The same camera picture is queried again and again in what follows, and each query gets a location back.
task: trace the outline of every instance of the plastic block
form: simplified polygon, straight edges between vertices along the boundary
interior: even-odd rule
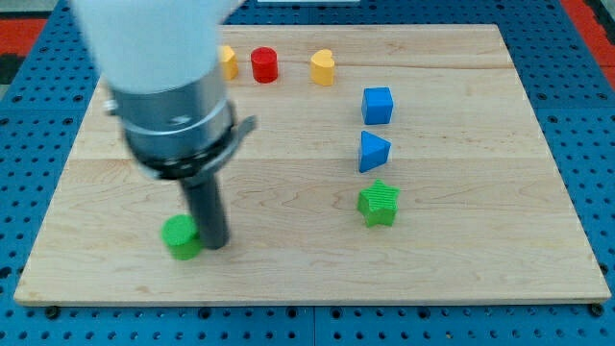
[[[367,131],[361,131],[358,171],[364,173],[385,164],[388,161],[390,149],[391,142],[388,140],[370,134]]]
[[[333,52],[329,49],[322,49],[311,56],[310,64],[311,80],[320,86],[329,87],[333,85],[335,76],[335,60]]]
[[[388,87],[368,87],[363,90],[363,122],[365,125],[388,124],[393,112],[393,96]]]
[[[365,217],[367,227],[379,224],[393,226],[399,194],[397,187],[389,186],[380,179],[359,193],[357,209]]]
[[[201,252],[199,232],[190,215],[175,215],[162,226],[162,241],[176,260],[190,260]]]
[[[222,68],[222,77],[227,81],[234,79],[239,73],[237,56],[231,46],[220,47],[220,67]]]
[[[278,54],[269,47],[252,51],[252,74],[259,83],[271,83],[278,79]]]

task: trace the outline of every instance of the wooden board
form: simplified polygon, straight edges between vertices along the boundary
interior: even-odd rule
[[[99,86],[15,293],[44,306],[478,305],[599,302],[610,292],[495,26],[226,27],[230,91],[258,129],[220,175],[233,238],[190,261],[160,241],[185,212],[104,115]],[[280,79],[248,65],[275,47]],[[331,48],[334,86],[308,59]],[[389,86],[392,124],[362,125]],[[392,160],[357,172],[361,130]],[[401,189],[392,228],[367,229],[360,189]]]

